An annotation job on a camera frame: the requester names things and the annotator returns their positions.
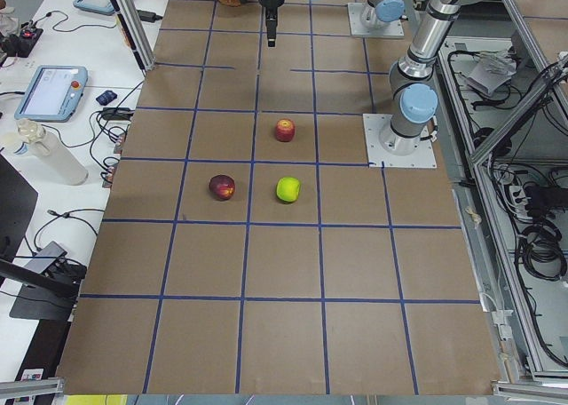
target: plastic bottle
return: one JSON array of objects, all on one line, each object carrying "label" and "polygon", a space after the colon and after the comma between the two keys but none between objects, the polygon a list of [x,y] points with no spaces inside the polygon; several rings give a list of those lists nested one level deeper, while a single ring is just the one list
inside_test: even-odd
[{"label": "plastic bottle", "polygon": [[87,169],[63,146],[59,138],[40,123],[20,119],[18,133],[28,143],[29,152],[49,165],[68,185],[80,185],[89,176]]},{"label": "plastic bottle", "polygon": [[0,136],[0,148],[15,155],[24,155],[28,151],[28,144],[14,131],[6,132]]}]

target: grid pattern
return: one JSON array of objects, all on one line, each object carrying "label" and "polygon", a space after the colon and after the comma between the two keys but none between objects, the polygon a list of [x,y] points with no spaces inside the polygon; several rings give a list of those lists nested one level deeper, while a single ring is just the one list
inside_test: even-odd
[{"label": "grid pattern", "polygon": [[[268,50],[258,5],[170,0],[59,367],[68,393],[490,393],[439,153],[435,171],[367,167],[360,114],[389,112],[408,41],[350,38],[350,1],[287,0]],[[219,173],[230,201],[208,193]],[[302,182],[293,204],[274,195],[284,176]]]}]

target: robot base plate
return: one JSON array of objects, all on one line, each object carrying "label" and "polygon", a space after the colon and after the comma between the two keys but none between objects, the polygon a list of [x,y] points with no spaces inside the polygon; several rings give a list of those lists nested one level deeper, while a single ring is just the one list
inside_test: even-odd
[{"label": "robot base plate", "polygon": [[[369,167],[381,168],[437,168],[436,157],[429,140],[421,141],[418,148],[408,156],[393,155],[379,142],[379,131],[391,121],[392,115],[364,114],[365,141],[367,143],[367,159]],[[428,136],[428,129],[424,127],[422,135]]]},{"label": "robot base plate", "polygon": [[349,24],[351,26],[351,35],[362,38],[389,38],[402,39],[405,32],[402,29],[400,20],[395,20],[384,28],[369,29],[361,23],[361,12],[365,8],[366,3],[348,3],[347,12],[349,13]]}]

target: white mounting plate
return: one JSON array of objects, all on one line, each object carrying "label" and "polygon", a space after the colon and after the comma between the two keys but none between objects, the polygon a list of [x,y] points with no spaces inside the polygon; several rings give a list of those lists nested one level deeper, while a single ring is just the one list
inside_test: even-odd
[{"label": "white mounting plate", "polygon": [[384,28],[369,29],[361,23],[361,12],[367,3],[348,3],[347,12],[349,13],[349,24],[351,26],[351,35],[362,38],[389,38],[402,39],[405,37],[405,31],[402,28],[400,20],[391,22]]},{"label": "white mounting plate", "polygon": [[[379,131],[391,118],[392,115],[387,114],[363,114],[369,167],[381,168],[384,165],[387,168],[437,168],[436,156],[429,140],[421,141],[418,148],[408,156],[393,155],[384,149],[379,143]],[[424,127],[422,136],[428,135],[428,129]]]}]

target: apple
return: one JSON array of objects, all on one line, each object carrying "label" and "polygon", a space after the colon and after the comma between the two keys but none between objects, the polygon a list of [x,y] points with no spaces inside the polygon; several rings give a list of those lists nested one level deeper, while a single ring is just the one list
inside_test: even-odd
[{"label": "apple", "polygon": [[219,174],[209,181],[209,190],[221,201],[226,201],[234,194],[234,180],[225,174]]},{"label": "apple", "polygon": [[291,141],[294,138],[296,126],[292,120],[283,118],[276,123],[274,136],[278,141]]},{"label": "apple", "polygon": [[285,203],[293,203],[300,195],[300,180],[294,177],[283,177],[276,185],[276,196]]}]

